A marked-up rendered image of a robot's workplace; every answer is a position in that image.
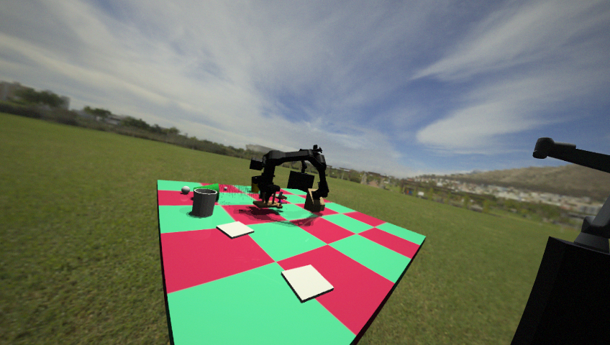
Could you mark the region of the green cup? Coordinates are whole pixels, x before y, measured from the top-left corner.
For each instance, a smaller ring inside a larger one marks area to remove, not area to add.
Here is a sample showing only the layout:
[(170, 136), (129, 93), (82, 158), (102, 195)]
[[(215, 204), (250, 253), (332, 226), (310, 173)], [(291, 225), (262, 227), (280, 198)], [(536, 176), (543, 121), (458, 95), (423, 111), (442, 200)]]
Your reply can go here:
[(194, 190), (197, 189), (197, 188), (206, 188), (206, 189), (212, 189), (212, 190), (217, 191), (218, 193), (217, 193), (216, 201), (219, 200), (219, 186), (218, 186), (218, 184), (203, 185), (203, 186), (195, 187)]

